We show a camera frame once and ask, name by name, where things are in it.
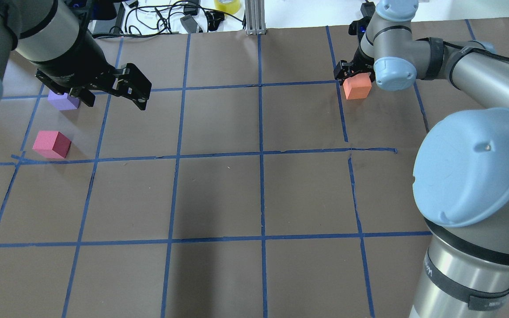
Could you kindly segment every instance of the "robotic arm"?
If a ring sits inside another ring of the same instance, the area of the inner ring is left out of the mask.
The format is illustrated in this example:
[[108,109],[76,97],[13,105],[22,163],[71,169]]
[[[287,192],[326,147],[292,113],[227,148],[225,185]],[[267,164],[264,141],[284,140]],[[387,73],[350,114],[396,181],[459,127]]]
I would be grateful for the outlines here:
[[447,79],[490,108],[446,117],[418,151],[414,197],[433,239],[410,318],[495,317],[509,297],[509,58],[485,42],[413,41],[418,0],[363,6],[349,28],[359,48],[334,70],[340,83],[370,73],[397,91]]
[[91,107],[95,96],[90,89],[100,90],[145,110],[150,81],[132,63],[120,69],[107,63],[87,30],[96,1],[69,8],[64,0],[0,0],[0,99],[9,53],[17,50],[56,94],[78,97]]

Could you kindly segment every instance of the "block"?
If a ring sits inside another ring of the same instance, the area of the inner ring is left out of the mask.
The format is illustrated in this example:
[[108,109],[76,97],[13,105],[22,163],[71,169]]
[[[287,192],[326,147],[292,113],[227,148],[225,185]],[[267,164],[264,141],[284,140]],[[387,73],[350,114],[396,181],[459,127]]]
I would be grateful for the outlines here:
[[366,98],[371,88],[372,83],[370,82],[368,73],[357,74],[352,78],[347,78],[345,82],[343,82],[343,90],[345,91],[346,99]]
[[41,130],[34,140],[33,150],[45,158],[65,159],[71,141],[59,131]]
[[80,100],[69,96],[67,93],[58,95],[50,91],[48,93],[48,102],[58,110],[72,110],[80,106]]

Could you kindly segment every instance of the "blue grid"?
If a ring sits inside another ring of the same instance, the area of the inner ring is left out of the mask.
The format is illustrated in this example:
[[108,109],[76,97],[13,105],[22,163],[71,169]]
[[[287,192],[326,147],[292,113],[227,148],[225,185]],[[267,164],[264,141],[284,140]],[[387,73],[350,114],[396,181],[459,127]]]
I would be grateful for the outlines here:
[[[470,25],[468,20],[466,20],[467,26],[469,26],[469,31],[472,34],[472,30],[470,29]],[[333,43],[331,40],[331,34],[329,27],[325,27],[327,33],[327,40],[329,43],[331,60],[333,62],[333,66],[335,66],[335,54],[333,51]],[[171,246],[172,244],[187,244],[187,243],[202,243],[202,242],[233,242],[233,241],[260,241],[261,242],[261,256],[262,256],[262,298],[263,298],[263,316],[267,318],[268,316],[268,305],[267,305],[267,285],[266,285],[266,241],[267,240],[297,240],[297,239],[328,239],[328,238],[359,238],[360,239],[360,248],[361,248],[361,257],[362,257],[362,265],[364,270],[364,278],[366,284],[366,294],[369,302],[369,311],[370,315],[374,318],[374,304],[372,299],[372,290],[370,287],[370,278],[368,272],[368,263],[366,259],[366,251],[364,246],[364,238],[371,237],[404,237],[404,236],[425,236],[431,235],[428,231],[408,231],[408,232],[392,232],[392,233],[365,233],[362,229],[362,225],[359,218],[359,212],[357,209],[357,201],[355,197],[355,176],[352,168],[352,159],[349,157],[348,159],[348,170],[351,179],[351,189],[353,195],[353,203],[355,206],[355,217],[357,221],[357,229],[358,233],[341,233],[341,234],[309,234],[309,235],[266,235],[265,233],[265,198],[264,198],[264,156],[265,155],[281,155],[288,153],[331,153],[331,152],[345,152],[345,151],[391,151],[394,153],[398,153],[398,150],[395,148],[329,148],[329,149],[301,149],[301,150],[289,150],[289,151],[265,151],[263,149],[263,124],[262,124],[262,88],[270,87],[270,86],[282,86],[282,85],[313,85],[313,84],[331,84],[335,83],[337,89],[337,98],[339,103],[339,112],[341,114],[341,125],[342,125],[342,133],[345,139],[345,142],[348,142],[347,130],[345,124],[345,113],[343,111],[342,98],[341,98],[341,90],[339,85],[337,85],[336,80],[322,80],[322,81],[300,81],[300,82],[288,82],[288,83],[263,83],[262,82],[262,53],[261,53],[261,36],[257,36],[258,44],[258,83],[257,84],[247,84],[247,85],[221,85],[221,86],[205,86],[205,87],[186,87],[186,79],[187,79],[187,71],[188,71],[188,60],[190,55],[190,35],[188,35],[186,42],[186,60],[184,66],[184,79],[181,88],[161,88],[161,89],[152,89],[152,92],[164,92],[164,91],[182,91],[182,102],[180,107],[180,123],[179,123],[179,132],[178,132],[178,148],[176,155],[164,155],[161,157],[155,156],[147,156],[147,157],[117,157],[117,158],[100,158],[99,151],[101,149],[101,142],[103,139],[103,133],[105,131],[105,125],[107,121],[107,114],[109,112],[109,105],[111,101],[111,96],[107,98],[107,105],[105,108],[105,113],[103,115],[103,122],[101,126],[101,131],[99,134],[99,142],[97,145],[97,149],[95,152],[94,159],[83,159],[83,160],[58,160],[58,161],[38,161],[33,159],[25,158],[24,148],[26,146],[27,138],[30,134],[30,128],[32,126],[32,122],[34,121],[34,117],[36,115],[36,111],[38,108],[38,104],[41,98],[48,97],[48,95],[43,95],[42,91],[44,87],[41,87],[40,92],[36,96],[15,96],[15,97],[4,97],[3,99],[23,99],[23,98],[36,98],[36,103],[34,106],[34,110],[30,117],[29,125],[27,127],[22,145],[21,145],[21,156],[12,155],[12,159],[14,162],[4,162],[0,163],[0,166],[14,166],[15,171],[13,173],[12,179],[8,186],[8,190],[4,197],[4,201],[0,208],[0,221],[2,219],[6,203],[12,190],[12,186],[16,179],[16,175],[21,165],[48,165],[48,164],[77,164],[77,163],[93,163],[93,170],[91,173],[91,179],[88,185],[87,197],[84,205],[83,217],[80,224],[79,235],[76,242],[33,242],[33,243],[0,243],[0,248],[21,248],[21,247],[58,247],[58,246],[70,246],[76,247],[75,255],[72,262],[71,274],[68,280],[68,287],[65,296],[65,302],[62,311],[62,318],[66,317],[68,304],[69,304],[69,296],[71,294],[73,279],[76,272],[77,258],[79,256],[79,250],[81,246],[111,246],[111,245],[131,245],[131,244],[167,244],[167,254],[166,254],[166,264],[164,270],[164,284],[163,284],[163,294],[161,300],[161,317],[164,318],[166,316],[166,298],[168,291],[168,280],[170,276],[170,256],[171,256]],[[119,60],[121,58],[121,52],[123,47],[123,39],[119,42],[119,49],[117,53],[117,60],[115,62],[115,66],[119,64]],[[198,154],[198,155],[181,155],[180,150],[182,146],[182,123],[184,119],[184,105],[186,99],[186,91],[188,90],[198,90],[198,89],[221,89],[221,88],[245,88],[245,87],[258,87],[258,120],[259,120],[259,151],[251,151],[251,152],[235,152],[235,153],[208,153],[208,154]],[[428,128],[427,119],[425,116],[425,111],[422,104],[422,99],[420,96],[420,92],[418,87],[414,85],[416,90],[416,95],[418,97],[418,102],[420,104],[420,111],[424,116],[424,122],[426,125],[426,129]],[[97,92],[98,95],[105,94],[103,92]],[[260,156],[260,187],[261,187],[261,235],[260,236],[247,236],[247,237],[220,237],[220,238],[190,238],[190,239],[174,239],[172,237],[173,229],[174,229],[174,213],[175,213],[175,202],[176,202],[176,190],[178,186],[178,171],[179,171],[179,162],[180,159],[186,158],[206,158],[206,157],[228,157],[228,156],[238,156],[238,155],[258,155]],[[91,199],[91,190],[93,188],[93,181],[95,178],[95,172],[97,171],[97,165],[101,162],[109,162],[109,161],[130,161],[130,160],[154,160],[154,159],[175,159],[175,175],[174,175],[174,185],[172,191],[172,204],[171,204],[171,213],[170,213],[170,226],[168,231],[168,239],[150,239],[150,240],[113,240],[113,241],[86,241],[82,240],[85,219],[87,216],[87,208],[89,206],[89,201]]]

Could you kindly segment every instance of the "red cube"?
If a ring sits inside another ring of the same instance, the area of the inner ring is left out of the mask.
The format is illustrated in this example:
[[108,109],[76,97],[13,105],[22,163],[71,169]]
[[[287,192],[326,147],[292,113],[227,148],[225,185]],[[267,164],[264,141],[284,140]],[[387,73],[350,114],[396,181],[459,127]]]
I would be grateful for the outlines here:
[[34,141],[33,150],[45,158],[65,159],[71,141],[59,131],[41,130]]

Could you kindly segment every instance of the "white surface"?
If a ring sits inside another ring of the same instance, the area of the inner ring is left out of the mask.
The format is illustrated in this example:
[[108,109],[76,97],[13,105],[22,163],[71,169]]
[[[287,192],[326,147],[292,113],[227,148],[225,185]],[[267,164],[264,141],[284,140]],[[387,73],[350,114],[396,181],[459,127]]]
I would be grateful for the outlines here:
[[[243,18],[244,1],[235,14]],[[140,0],[141,5],[173,4],[175,0]],[[215,8],[214,0],[200,0],[205,8]],[[353,20],[362,18],[360,6],[363,0],[265,0],[265,19],[267,28],[302,28],[320,26],[339,26],[350,24]],[[134,13],[129,17],[129,24],[139,26]],[[180,25],[180,17],[171,19],[172,30],[181,33],[186,31]],[[421,2],[412,21],[438,21],[500,18],[509,16],[509,0],[430,0]],[[139,18],[151,26],[158,20],[156,14],[139,12]],[[202,29],[207,30],[205,17],[202,12],[194,17]],[[139,29],[143,33],[154,33],[146,28]],[[229,17],[220,25],[219,31],[241,30],[242,25]]]

